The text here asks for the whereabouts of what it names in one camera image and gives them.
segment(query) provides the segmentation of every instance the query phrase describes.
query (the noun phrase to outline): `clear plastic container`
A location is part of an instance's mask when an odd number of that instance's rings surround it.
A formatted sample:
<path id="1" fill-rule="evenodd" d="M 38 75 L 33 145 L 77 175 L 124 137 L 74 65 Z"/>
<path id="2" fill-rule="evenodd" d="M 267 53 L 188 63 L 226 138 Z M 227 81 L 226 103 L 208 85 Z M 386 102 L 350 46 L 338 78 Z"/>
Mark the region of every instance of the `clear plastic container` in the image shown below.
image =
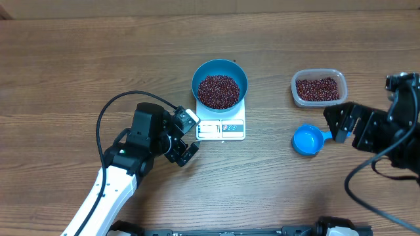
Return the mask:
<path id="1" fill-rule="evenodd" d="M 323 101 L 323 102 L 311 102 L 305 101 L 297 94 L 296 81 L 298 80 L 318 80 L 330 77 L 337 82 L 339 89 L 338 100 L 334 101 Z M 291 93 L 295 100 L 296 106 L 300 108 L 322 108 L 326 106 L 332 106 L 343 103 L 347 99 L 347 83 L 344 75 L 336 69 L 304 69 L 298 71 L 291 80 Z"/>

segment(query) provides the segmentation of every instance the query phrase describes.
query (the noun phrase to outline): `kitchen scale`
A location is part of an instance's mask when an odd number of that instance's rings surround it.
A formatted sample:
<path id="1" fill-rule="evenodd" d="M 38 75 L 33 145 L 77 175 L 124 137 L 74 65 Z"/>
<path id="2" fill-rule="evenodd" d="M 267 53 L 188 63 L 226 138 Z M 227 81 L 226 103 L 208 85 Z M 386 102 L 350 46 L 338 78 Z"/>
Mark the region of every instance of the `kitchen scale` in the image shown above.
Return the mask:
<path id="1" fill-rule="evenodd" d="M 200 122 L 196 127 L 198 140 L 244 140 L 245 139 L 245 100 L 229 111 L 215 112 L 197 101 L 197 116 Z"/>

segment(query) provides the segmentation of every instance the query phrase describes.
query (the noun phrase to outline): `wooden table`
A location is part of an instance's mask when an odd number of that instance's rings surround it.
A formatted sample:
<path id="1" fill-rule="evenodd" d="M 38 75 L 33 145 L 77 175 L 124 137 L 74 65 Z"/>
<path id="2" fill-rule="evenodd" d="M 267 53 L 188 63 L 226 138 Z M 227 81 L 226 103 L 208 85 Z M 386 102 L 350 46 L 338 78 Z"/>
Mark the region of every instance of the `wooden table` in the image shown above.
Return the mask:
<path id="1" fill-rule="evenodd" d="M 59 235 L 100 167 L 95 124 L 103 105 L 145 90 L 195 109 L 192 75 L 214 58 L 235 60 L 248 75 L 247 138 L 202 143 L 184 168 L 156 159 L 118 219 L 217 229 L 311 224 L 330 215 L 371 224 L 375 235 L 413 235 L 345 193 L 345 176 L 371 156 L 351 147 L 352 138 L 313 158 L 293 151 L 297 127 L 327 124 L 323 109 L 294 105 L 290 81 L 301 69 L 335 68 L 347 79 L 348 101 L 388 109 L 385 76 L 420 71 L 419 35 L 418 10 L 0 22 L 0 235 Z M 156 102 L 135 95 L 111 106 L 104 147 L 146 101 Z M 363 170 L 351 188 L 420 225 L 414 182 Z"/>

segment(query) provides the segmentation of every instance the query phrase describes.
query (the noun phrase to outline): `blue measuring cup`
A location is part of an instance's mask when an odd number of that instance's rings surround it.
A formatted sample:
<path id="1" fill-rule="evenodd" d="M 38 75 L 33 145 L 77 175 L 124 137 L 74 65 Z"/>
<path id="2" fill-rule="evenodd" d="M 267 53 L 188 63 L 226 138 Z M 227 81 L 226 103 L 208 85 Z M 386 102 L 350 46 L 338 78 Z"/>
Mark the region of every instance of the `blue measuring cup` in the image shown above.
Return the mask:
<path id="1" fill-rule="evenodd" d="M 301 155 L 315 155 L 324 147 L 326 140 L 332 138 L 331 132 L 322 132 L 314 125 L 302 125 L 296 130 L 291 143 Z"/>

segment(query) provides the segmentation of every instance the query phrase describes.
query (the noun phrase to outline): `container of beans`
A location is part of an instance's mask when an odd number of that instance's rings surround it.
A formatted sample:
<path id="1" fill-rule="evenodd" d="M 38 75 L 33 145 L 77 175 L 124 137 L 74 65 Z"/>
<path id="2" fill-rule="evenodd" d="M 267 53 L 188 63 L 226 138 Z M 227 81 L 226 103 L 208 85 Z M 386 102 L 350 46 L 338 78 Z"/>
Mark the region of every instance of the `container of beans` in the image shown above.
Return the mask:
<path id="1" fill-rule="evenodd" d="M 197 102 L 214 112 L 234 109 L 248 90 L 248 79 L 242 68 L 225 59 L 201 65 L 192 78 L 192 93 Z"/>
<path id="2" fill-rule="evenodd" d="M 322 108 L 347 99 L 347 83 L 336 69 L 304 69 L 291 80 L 295 104 L 301 108 Z"/>

